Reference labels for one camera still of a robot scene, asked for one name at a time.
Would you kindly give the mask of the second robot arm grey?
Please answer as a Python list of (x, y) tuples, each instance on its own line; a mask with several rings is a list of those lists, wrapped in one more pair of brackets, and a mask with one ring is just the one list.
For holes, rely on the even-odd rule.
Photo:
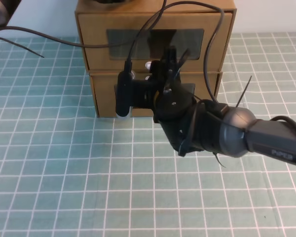
[(0, 27), (7, 26), (21, 0), (0, 0)]

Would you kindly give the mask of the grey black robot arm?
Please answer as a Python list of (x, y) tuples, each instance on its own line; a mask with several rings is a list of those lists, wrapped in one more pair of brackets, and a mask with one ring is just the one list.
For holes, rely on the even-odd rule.
[(248, 109), (198, 99), (193, 83), (182, 83), (176, 49), (151, 63), (147, 80), (134, 80), (134, 106), (151, 109), (179, 156), (208, 151), (239, 158), (248, 152), (296, 165), (296, 122), (287, 116), (262, 120)]

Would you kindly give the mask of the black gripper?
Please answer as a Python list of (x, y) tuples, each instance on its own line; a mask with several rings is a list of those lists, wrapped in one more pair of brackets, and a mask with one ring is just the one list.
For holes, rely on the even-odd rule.
[(186, 49), (177, 63), (177, 49), (164, 50), (164, 61), (151, 62), (148, 80), (134, 81), (134, 107), (153, 111), (153, 120), (161, 125), (172, 148), (184, 157), (200, 151), (194, 139), (196, 123), (195, 85), (184, 87), (180, 69), (190, 56)]

